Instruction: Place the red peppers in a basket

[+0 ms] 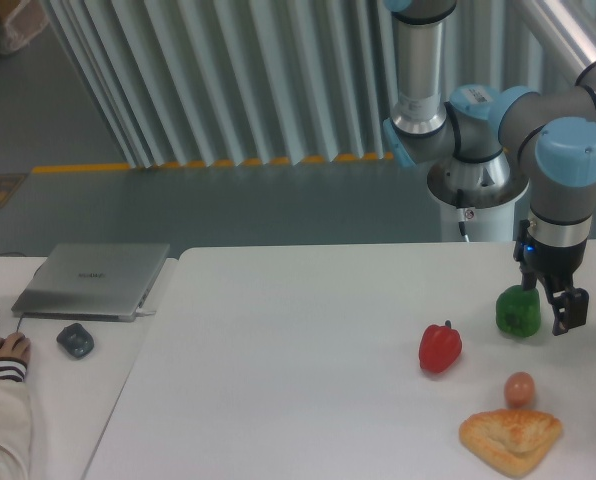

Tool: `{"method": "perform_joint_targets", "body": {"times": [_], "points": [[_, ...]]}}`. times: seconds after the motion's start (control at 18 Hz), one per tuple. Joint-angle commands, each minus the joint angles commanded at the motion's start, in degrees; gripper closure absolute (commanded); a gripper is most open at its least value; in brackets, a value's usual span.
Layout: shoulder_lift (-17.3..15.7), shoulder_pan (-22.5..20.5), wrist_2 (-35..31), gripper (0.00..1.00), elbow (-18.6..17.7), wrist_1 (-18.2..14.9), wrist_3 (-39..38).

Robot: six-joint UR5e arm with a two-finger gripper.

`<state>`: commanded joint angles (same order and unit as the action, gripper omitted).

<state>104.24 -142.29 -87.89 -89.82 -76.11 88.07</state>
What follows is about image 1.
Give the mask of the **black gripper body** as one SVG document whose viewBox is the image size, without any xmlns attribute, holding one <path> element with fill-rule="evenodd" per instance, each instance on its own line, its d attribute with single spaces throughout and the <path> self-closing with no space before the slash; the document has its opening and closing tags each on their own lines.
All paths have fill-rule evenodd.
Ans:
<svg viewBox="0 0 596 480">
<path fill-rule="evenodd" d="M 521 220 L 514 246 L 514 260 L 522 269 L 533 270 L 550 291 L 573 287 L 573 275 L 582 264 L 587 241 L 560 247 L 539 242 L 530 232 L 530 221 Z"/>
</svg>

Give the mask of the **white striped sleeve forearm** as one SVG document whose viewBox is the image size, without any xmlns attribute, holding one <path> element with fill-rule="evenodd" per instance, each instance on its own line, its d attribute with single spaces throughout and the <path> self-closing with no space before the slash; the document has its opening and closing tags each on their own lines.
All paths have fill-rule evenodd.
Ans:
<svg viewBox="0 0 596 480">
<path fill-rule="evenodd" d="M 0 479 L 27 479 L 32 413 L 25 383 L 27 365 L 0 359 Z"/>
</svg>

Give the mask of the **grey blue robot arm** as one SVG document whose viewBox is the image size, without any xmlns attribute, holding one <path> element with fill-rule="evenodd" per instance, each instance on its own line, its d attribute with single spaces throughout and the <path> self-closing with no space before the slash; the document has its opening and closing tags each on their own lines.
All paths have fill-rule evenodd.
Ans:
<svg viewBox="0 0 596 480">
<path fill-rule="evenodd" d="M 571 83 L 560 94 L 524 86 L 458 87 L 443 98 L 441 59 L 452 1 L 389 1 L 398 100 L 383 129 L 396 161 L 429 163 L 427 187 L 449 208 L 447 230 L 528 195 L 514 230 L 521 289 L 542 286 L 562 335 L 586 322 L 589 296 L 575 286 L 596 206 L 596 22 L 574 1 L 519 1 L 516 9 Z"/>
</svg>

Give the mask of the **person's hand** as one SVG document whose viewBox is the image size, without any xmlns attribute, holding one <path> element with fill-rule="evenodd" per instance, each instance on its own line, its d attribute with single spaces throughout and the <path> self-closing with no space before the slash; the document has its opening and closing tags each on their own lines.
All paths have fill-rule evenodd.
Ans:
<svg viewBox="0 0 596 480">
<path fill-rule="evenodd" d="M 17 361 L 25 366 L 31 358 L 31 341 L 21 332 L 14 332 L 6 338 L 0 337 L 0 360 Z"/>
</svg>

